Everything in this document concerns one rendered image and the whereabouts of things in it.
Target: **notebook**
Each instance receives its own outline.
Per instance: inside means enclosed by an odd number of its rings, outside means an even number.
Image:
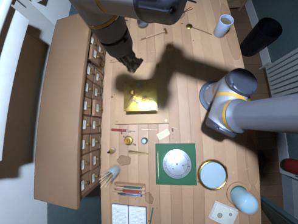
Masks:
[[[147,207],[112,204],[113,224],[147,224]]]

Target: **green mat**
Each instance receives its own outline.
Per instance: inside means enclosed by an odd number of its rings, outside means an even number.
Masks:
[[[190,173],[181,179],[174,179],[168,176],[162,166],[162,160],[165,154],[172,149],[180,149],[185,151],[192,162]],[[158,163],[157,151],[159,154],[159,179],[158,179]],[[156,160],[156,184],[164,185],[196,185],[196,146],[195,144],[156,144],[155,145],[155,160]]]

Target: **wooden floor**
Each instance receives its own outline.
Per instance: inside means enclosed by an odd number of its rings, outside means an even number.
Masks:
[[[199,101],[199,91],[203,84],[210,80],[219,80],[234,68],[243,68],[243,61],[237,41],[235,29],[223,38],[216,38],[195,29],[187,30],[185,25],[193,24],[207,32],[212,32],[220,15],[229,13],[227,2],[222,0],[199,0],[196,4],[187,3],[194,10],[187,12],[181,20],[172,26],[149,24],[146,29],[139,29],[135,19],[127,19],[127,25],[134,41],[133,50],[137,57],[147,63],[155,63],[153,77],[157,84],[167,82],[168,124],[133,124],[119,125],[115,120],[117,105],[115,99],[121,94],[117,89],[117,76],[121,70],[120,63],[106,63],[105,85],[103,93],[102,148],[114,147],[116,152],[109,155],[102,151],[102,172],[117,164],[120,155],[131,157],[131,164],[121,166],[121,173],[116,181],[145,183],[146,192],[154,197],[152,204],[143,198],[119,196],[113,192],[113,186],[102,188],[102,223],[111,223],[111,203],[139,205],[147,207],[147,218],[150,219],[154,208],[152,223],[154,224],[194,224],[216,223],[209,219],[214,201],[234,207],[227,199],[227,187],[234,182],[244,183],[250,192],[260,199],[260,179],[258,175],[256,144],[250,137],[251,131],[228,138],[206,126],[207,111]],[[141,41],[142,37],[162,32],[167,28],[167,35]],[[156,134],[168,128],[171,135],[158,140]],[[118,133],[110,128],[136,130],[131,133]],[[123,137],[130,135],[134,144],[125,145]],[[148,144],[139,144],[141,138],[147,137]],[[208,159],[221,161],[228,169],[227,184],[218,191],[210,191],[198,183],[197,186],[169,186],[156,184],[155,144],[157,143],[195,143],[196,167]],[[146,155],[131,155],[128,150],[148,152]],[[239,212],[235,224],[259,224],[260,211],[255,215]]]
[[[248,13],[245,7],[239,12],[231,9],[234,18],[236,33],[241,43],[252,30]],[[258,90],[251,96],[251,100],[265,99],[269,97],[266,75],[262,67],[260,54],[252,57],[243,56],[244,67],[251,71],[258,80]],[[258,161],[260,168],[261,194],[277,206],[283,209],[282,174],[279,172],[279,157],[275,133],[256,131]],[[262,224],[269,224],[267,216],[262,212]]]

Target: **blue pen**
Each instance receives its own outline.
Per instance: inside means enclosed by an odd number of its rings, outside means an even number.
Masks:
[[[139,198],[142,196],[141,194],[126,194],[126,193],[118,193],[118,194],[123,196],[139,197]]]

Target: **paper note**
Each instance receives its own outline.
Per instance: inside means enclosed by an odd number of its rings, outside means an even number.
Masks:
[[[86,129],[86,120],[83,120],[83,130],[85,130]]]
[[[112,223],[128,224],[128,205],[112,204]]]
[[[85,190],[85,181],[81,181],[81,191]]]
[[[84,170],[85,169],[85,160],[82,160],[81,161],[81,170]]]
[[[159,132],[159,133],[157,134],[157,137],[158,137],[159,140],[161,140],[161,139],[164,139],[165,137],[167,137],[167,136],[169,136],[169,135],[170,135],[169,130],[168,130],[168,129],[165,129],[165,130],[163,130],[162,132]]]
[[[81,141],[81,149],[82,149],[82,150],[85,149],[85,140],[82,140],[82,141]]]
[[[130,224],[147,224],[146,207],[130,206],[128,210]]]
[[[209,214],[209,218],[220,224],[233,224],[237,215],[237,209],[215,201]]]
[[[88,104],[88,102],[84,101],[84,110],[87,110],[87,104]]]

